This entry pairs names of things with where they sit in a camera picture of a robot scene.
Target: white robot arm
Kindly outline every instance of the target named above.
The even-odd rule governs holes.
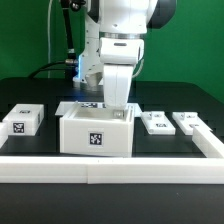
[[[100,59],[104,64],[104,100],[107,108],[124,110],[134,68],[142,59],[144,41],[158,0],[100,0]]]
[[[70,2],[76,7],[80,0]],[[172,18],[175,7],[176,0],[86,1],[87,25],[90,26],[94,22],[98,24],[94,27],[91,25],[91,33],[95,33],[93,36],[96,37],[94,39],[90,36],[89,40],[96,43],[96,30],[102,34],[98,46],[99,57],[96,57],[97,60],[91,59],[96,52],[96,45],[95,48],[88,47],[93,49],[93,53],[88,53],[88,58],[91,59],[91,63],[96,61],[94,64],[102,65],[104,101],[107,108],[118,111],[125,109],[134,68],[144,54],[144,41],[141,35],[147,32],[148,27],[160,28],[165,25]],[[93,80],[91,72],[86,76],[90,81],[85,78],[87,83]]]

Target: green backdrop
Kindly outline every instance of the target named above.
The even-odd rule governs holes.
[[[138,78],[195,83],[224,102],[224,1],[177,0],[170,23],[145,36]],[[0,78],[27,76],[47,63],[48,0],[0,2]],[[83,49],[83,12],[72,14],[77,52]],[[52,60],[66,58],[63,17],[54,1]]]

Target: black table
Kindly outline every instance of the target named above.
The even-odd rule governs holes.
[[[101,92],[77,90],[60,79],[0,81],[0,120],[17,103],[45,105],[34,137],[10,136],[0,155],[77,156],[59,153],[55,111],[60,101],[103,102]],[[189,83],[135,82],[129,102],[144,111],[166,112],[176,136],[149,136],[135,120],[133,157],[204,157],[171,118],[195,111],[223,140],[224,105]],[[1,184],[1,223],[222,223],[223,185]]]

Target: cable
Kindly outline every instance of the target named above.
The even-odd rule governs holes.
[[[53,66],[53,65],[62,65],[62,64],[65,64],[65,62],[64,62],[64,61],[56,61],[56,62],[48,63],[48,64],[46,64],[46,65],[40,67],[40,68],[37,69],[36,71],[30,73],[30,74],[28,75],[28,78],[33,79],[33,78],[36,76],[36,74],[38,74],[39,72],[43,71],[45,68],[49,68],[49,67],[51,67],[51,66]]]
[[[144,65],[144,59],[142,59],[138,71],[132,76],[133,79],[136,78],[137,76],[139,76],[140,72],[142,71],[143,65]]]
[[[51,62],[51,9],[54,0],[49,1],[48,16],[47,16],[47,40],[48,40],[48,63]]]

